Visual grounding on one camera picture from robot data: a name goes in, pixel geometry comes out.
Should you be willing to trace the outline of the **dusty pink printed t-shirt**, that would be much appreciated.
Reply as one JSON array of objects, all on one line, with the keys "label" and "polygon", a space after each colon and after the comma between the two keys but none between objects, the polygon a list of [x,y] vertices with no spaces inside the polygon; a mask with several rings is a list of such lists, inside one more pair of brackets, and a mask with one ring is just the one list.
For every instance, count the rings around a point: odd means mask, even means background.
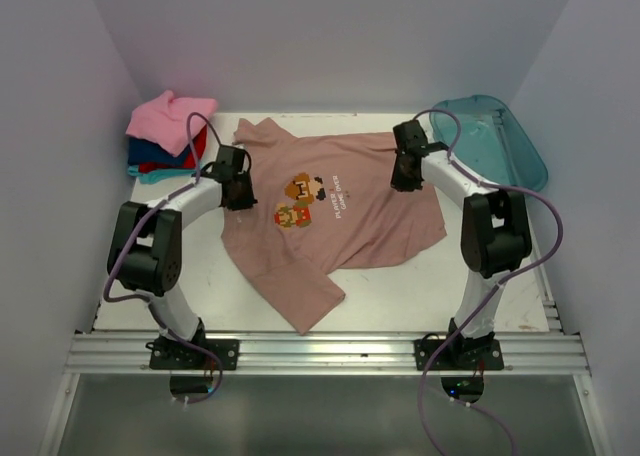
[{"label": "dusty pink printed t-shirt", "polygon": [[256,204],[224,215],[222,241],[241,274],[300,334],[336,308],[337,269],[400,265],[447,233],[434,187],[398,192],[390,133],[298,138],[274,120],[238,123]]}]

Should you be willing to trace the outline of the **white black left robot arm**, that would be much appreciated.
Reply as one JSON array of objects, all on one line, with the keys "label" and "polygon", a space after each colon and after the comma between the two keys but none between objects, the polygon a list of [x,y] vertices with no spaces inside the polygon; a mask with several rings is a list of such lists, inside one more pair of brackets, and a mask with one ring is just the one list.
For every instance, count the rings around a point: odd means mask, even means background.
[{"label": "white black left robot arm", "polygon": [[180,288],[183,231],[220,210],[252,208],[257,200],[252,160],[242,147],[223,145],[216,159],[197,169],[190,182],[147,203],[126,202],[118,212],[107,261],[103,299],[143,302],[159,328],[147,344],[155,370],[223,371],[237,348],[216,346]]}]

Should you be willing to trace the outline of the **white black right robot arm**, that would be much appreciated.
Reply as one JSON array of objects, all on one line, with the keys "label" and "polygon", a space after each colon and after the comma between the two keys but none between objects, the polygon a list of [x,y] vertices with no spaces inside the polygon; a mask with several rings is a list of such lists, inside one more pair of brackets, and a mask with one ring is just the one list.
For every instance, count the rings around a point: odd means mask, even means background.
[{"label": "white black right robot arm", "polygon": [[428,182],[462,211],[460,251],[468,277],[460,306],[441,344],[423,337],[414,342],[417,367],[502,369],[495,340],[495,317],[506,283],[532,251],[525,197],[482,177],[458,162],[442,142],[431,142],[419,121],[393,128],[396,142],[391,187],[420,190]]}]

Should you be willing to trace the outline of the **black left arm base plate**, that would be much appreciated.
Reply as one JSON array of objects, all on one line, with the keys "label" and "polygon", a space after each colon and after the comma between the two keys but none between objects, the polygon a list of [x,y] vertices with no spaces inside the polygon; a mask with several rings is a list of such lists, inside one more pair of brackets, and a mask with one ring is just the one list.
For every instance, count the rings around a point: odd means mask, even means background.
[{"label": "black left arm base plate", "polygon": [[206,339],[200,349],[190,349],[184,344],[164,337],[147,342],[150,351],[149,368],[152,370],[204,370],[237,368],[240,342],[236,339]]}]

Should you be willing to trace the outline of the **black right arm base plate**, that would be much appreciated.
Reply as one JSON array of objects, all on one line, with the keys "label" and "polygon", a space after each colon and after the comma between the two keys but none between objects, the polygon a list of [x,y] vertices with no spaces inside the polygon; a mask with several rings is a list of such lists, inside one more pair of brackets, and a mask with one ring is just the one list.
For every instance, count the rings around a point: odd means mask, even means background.
[{"label": "black right arm base plate", "polygon": [[[422,371],[431,356],[445,342],[435,333],[428,333],[413,341],[416,368]],[[485,370],[500,371],[505,368],[502,350],[494,333],[481,338],[458,336],[446,346],[429,366],[437,371]]]}]

